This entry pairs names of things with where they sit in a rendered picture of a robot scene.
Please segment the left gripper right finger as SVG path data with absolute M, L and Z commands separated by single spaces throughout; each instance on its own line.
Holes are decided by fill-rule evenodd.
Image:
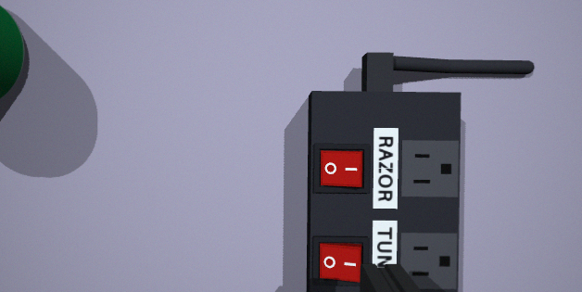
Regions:
M 382 270 L 397 292 L 422 292 L 400 264 L 386 264 Z

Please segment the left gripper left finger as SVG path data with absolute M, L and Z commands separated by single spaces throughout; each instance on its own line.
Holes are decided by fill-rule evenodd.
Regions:
M 397 292 L 382 268 L 375 263 L 361 264 L 360 292 Z

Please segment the green and yellow drink can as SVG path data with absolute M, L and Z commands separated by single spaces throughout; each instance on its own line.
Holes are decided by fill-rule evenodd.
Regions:
M 0 6 L 0 99 L 14 87 L 22 72 L 25 46 L 13 17 Z

